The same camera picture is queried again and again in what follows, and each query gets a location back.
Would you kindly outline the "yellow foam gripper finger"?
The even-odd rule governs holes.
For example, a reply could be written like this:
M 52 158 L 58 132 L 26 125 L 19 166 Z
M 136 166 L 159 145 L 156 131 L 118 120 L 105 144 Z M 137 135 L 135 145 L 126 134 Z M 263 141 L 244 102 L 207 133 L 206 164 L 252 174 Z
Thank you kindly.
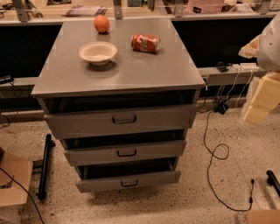
M 238 55 L 247 59 L 256 58 L 258 56 L 259 41 L 260 35 L 256 36 L 249 43 L 243 46 L 238 52 Z
M 254 77 L 248 87 L 242 119 L 248 123 L 260 123 L 279 103 L 280 73 L 267 72 L 262 78 Z

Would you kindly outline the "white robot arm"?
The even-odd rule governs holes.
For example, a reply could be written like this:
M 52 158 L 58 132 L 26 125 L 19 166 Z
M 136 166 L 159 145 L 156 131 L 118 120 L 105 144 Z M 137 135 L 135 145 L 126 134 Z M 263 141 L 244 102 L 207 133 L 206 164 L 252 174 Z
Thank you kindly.
M 257 124 L 280 103 L 280 13 L 276 14 L 262 33 L 239 51 L 243 58 L 256 58 L 266 74 L 258 81 L 255 92 L 247 100 L 243 120 Z

